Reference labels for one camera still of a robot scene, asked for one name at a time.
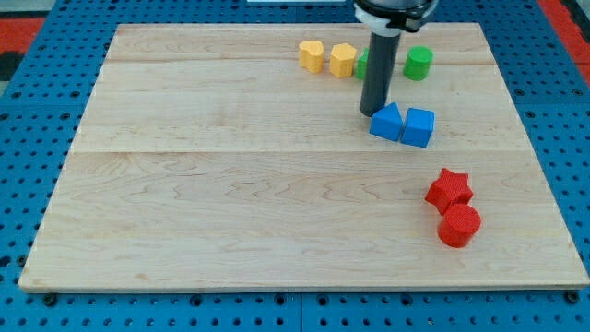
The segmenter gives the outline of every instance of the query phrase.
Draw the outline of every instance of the wooden board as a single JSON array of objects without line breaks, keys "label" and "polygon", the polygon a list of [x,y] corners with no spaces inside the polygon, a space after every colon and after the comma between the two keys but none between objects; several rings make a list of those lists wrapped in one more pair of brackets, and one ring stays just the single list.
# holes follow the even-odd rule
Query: wooden board
[{"label": "wooden board", "polygon": [[[298,66],[329,25],[123,25],[20,278],[29,292],[575,289],[588,277],[479,25],[404,35],[390,99],[428,148],[368,134],[361,82]],[[400,75],[429,45],[430,76]],[[469,172],[483,226],[436,235],[424,196]]]}]

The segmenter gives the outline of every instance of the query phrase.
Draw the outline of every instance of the yellow block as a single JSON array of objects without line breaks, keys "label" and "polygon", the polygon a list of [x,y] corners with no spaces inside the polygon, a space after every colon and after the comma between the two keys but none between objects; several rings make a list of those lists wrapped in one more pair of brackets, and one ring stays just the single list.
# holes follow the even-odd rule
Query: yellow block
[{"label": "yellow block", "polygon": [[299,44],[299,65],[312,73],[319,73],[324,66],[324,45],[321,41],[302,41]]},{"label": "yellow block", "polygon": [[347,43],[335,45],[330,56],[330,73],[336,77],[351,77],[357,49]]}]

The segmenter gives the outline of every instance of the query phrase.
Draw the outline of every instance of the blue block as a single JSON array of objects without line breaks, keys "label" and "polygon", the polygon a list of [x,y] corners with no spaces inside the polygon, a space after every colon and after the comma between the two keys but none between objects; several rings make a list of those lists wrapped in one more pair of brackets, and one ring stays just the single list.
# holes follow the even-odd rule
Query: blue block
[{"label": "blue block", "polygon": [[434,131],[434,112],[410,108],[407,110],[406,128],[402,144],[426,148]]},{"label": "blue block", "polygon": [[392,102],[372,115],[369,133],[396,142],[402,131],[402,125],[402,116],[399,114],[397,104]]}]

